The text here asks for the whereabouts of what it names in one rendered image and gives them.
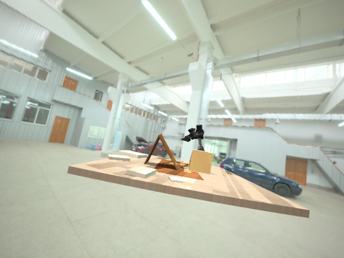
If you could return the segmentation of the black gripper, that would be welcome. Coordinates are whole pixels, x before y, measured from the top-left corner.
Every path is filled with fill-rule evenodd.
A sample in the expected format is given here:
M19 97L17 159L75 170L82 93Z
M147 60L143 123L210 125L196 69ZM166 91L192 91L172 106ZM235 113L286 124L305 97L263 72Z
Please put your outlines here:
M191 139L193 140L193 139L197 139L197 138L199 138L199 134L195 131L192 131L189 135L185 136L181 140L189 142Z

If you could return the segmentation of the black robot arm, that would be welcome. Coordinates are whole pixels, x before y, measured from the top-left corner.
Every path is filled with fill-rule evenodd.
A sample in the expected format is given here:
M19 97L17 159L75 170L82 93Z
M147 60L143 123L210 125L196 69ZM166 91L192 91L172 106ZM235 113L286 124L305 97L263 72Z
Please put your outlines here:
M191 133L192 131L195 131L199 134L199 138L198 138L198 145L199 147L197 148L199 151L205 151L204 150L204 147L202 146L202 139L204 139L203 135L204 135L204 131L203 131L203 128L202 128L202 125L196 125L196 128L190 128L188 131L189 133Z

